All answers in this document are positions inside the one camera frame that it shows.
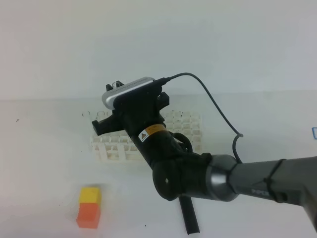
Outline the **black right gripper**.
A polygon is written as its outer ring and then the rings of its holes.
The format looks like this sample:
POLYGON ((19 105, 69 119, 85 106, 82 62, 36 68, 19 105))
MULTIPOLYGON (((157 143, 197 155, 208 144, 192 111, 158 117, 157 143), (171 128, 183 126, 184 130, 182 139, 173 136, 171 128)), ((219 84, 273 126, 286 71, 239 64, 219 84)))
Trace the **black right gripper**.
MULTIPOLYGON (((123 83, 116 81, 116 86, 123 83)), ((106 85, 106 91, 112 86, 106 85)), ((144 86, 128 92, 114 100, 112 115, 101 121, 93 121, 97 135, 125 130, 129 136, 138 135, 143 129, 153 124, 163 124, 160 110, 169 105, 169 96, 161 86, 144 86)))

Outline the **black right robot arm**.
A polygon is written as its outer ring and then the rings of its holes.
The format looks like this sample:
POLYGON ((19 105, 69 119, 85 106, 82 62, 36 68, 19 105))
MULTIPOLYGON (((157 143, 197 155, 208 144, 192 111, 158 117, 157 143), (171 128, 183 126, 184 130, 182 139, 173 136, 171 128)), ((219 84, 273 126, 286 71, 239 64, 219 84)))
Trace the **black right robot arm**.
POLYGON ((302 206, 317 223, 316 157, 242 163, 236 156, 194 153, 189 140, 168 131, 161 109, 169 96, 157 83, 121 93, 123 84, 106 86, 116 92, 112 115, 93 121, 97 135, 126 131, 153 172, 158 194, 172 201, 180 196, 229 202, 248 195, 302 206))

